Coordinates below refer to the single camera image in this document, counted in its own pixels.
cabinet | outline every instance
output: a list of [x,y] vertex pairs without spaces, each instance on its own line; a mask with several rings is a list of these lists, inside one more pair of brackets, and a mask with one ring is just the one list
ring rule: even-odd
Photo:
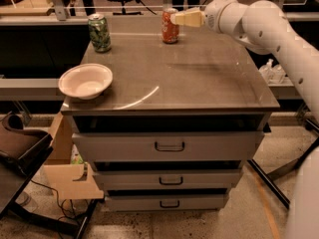
[[204,28],[182,28],[166,45],[160,17],[109,24],[111,52],[90,45],[83,63],[108,66],[111,87],[90,101],[66,97],[61,109],[107,207],[224,207],[279,109],[247,52]]

red can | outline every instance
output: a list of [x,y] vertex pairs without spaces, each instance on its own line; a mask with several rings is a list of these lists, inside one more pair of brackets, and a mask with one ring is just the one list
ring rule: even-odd
[[162,41],[167,44],[173,44],[178,41],[179,25],[175,25],[170,20],[170,15],[176,13],[177,10],[167,8],[162,12],[161,17],[161,34]]

white bottle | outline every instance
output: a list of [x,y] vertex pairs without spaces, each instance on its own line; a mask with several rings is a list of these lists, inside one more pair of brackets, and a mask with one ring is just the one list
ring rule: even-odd
[[283,80],[285,79],[286,72],[283,70],[283,68],[280,65],[274,66],[271,69],[271,79],[270,83],[273,84],[281,84]]
[[261,76],[263,77],[263,79],[265,80],[266,83],[269,83],[269,80],[271,78],[271,69],[272,69],[272,59],[269,59],[266,65],[263,65],[260,69],[259,69],[259,73],[261,74]]

white bowl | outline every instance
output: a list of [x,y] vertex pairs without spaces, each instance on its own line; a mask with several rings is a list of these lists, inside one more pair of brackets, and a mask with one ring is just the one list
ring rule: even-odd
[[59,80],[60,91],[69,97],[96,98],[112,82],[112,71],[99,64],[83,64],[65,72]]

white robotic arm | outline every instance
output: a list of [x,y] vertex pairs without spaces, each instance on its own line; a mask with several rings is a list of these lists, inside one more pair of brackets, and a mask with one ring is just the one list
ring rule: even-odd
[[[319,121],[319,52],[290,26],[281,9],[270,1],[251,5],[214,0],[201,12],[190,9],[171,17],[178,25],[206,25],[231,36],[257,54],[272,54],[287,73],[314,118]],[[286,239],[318,238],[319,147],[304,161],[290,204]]]

